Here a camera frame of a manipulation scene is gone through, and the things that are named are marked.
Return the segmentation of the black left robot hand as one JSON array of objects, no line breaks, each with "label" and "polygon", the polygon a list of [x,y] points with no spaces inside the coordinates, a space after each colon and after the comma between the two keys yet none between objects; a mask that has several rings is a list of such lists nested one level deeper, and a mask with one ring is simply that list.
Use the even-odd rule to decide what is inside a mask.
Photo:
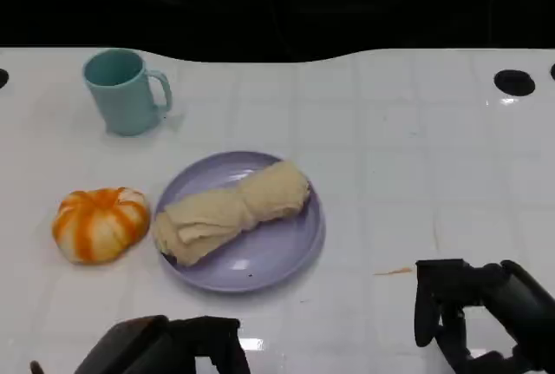
[{"label": "black left robot hand", "polygon": [[235,318],[133,318],[112,326],[75,370],[81,374],[195,373],[208,358],[218,373],[249,373]]}]

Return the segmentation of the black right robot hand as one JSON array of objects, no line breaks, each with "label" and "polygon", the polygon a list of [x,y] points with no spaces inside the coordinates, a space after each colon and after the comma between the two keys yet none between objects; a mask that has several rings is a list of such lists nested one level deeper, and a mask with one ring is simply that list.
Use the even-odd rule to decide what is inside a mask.
[{"label": "black right robot hand", "polygon": [[[554,371],[554,298],[522,266],[503,260],[473,267],[462,259],[416,262],[415,342],[436,342],[456,373]],[[513,354],[467,347],[464,310],[486,308],[515,341]]]}]

